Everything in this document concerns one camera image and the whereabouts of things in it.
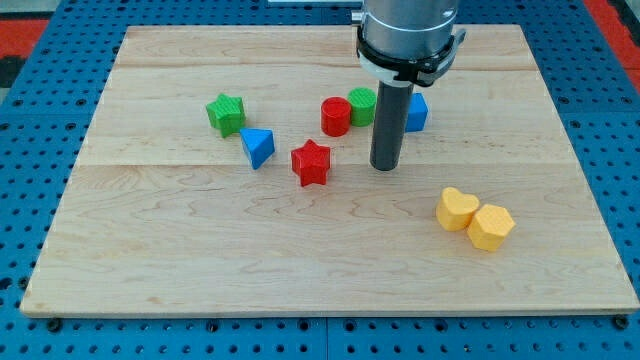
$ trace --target red star block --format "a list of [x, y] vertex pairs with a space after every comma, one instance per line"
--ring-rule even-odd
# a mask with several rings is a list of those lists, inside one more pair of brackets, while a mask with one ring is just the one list
[[293, 172], [300, 176], [300, 186], [327, 183], [331, 167], [331, 149], [307, 140], [303, 147], [291, 151]]

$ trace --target black metal rod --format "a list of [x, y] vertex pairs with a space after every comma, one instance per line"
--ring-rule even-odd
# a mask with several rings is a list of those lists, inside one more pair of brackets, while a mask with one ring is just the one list
[[413, 84], [393, 87], [380, 82], [370, 157], [371, 165], [378, 170], [389, 171], [398, 166], [412, 94]]

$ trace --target yellow block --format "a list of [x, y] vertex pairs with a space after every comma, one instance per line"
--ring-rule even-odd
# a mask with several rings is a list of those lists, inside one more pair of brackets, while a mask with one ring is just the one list
[[463, 194], [454, 187], [448, 187], [442, 190], [436, 207], [436, 217], [445, 230], [462, 230], [469, 226], [478, 206], [480, 206], [480, 200], [477, 196]]
[[496, 251], [515, 226], [507, 209], [487, 204], [473, 215], [467, 234], [476, 248]]

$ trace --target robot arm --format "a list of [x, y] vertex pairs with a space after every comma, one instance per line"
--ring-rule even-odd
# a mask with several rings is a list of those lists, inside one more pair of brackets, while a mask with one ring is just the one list
[[380, 80], [371, 165], [398, 164], [413, 86], [449, 70], [465, 31], [451, 35], [458, 0], [364, 0], [358, 26], [362, 67]]

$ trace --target wooden board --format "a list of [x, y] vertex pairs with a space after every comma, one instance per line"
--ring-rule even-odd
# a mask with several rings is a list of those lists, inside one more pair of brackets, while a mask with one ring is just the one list
[[[631, 312], [639, 303], [517, 26], [467, 26], [401, 165], [371, 128], [329, 138], [328, 96], [376, 88], [349, 27], [129, 28], [22, 310], [34, 317], [484, 316]], [[277, 153], [259, 171], [204, 105], [242, 95]], [[289, 152], [332, 148], [327, 186]], [[510, 209], [497, 253], [447, 233], [457, 186]]]

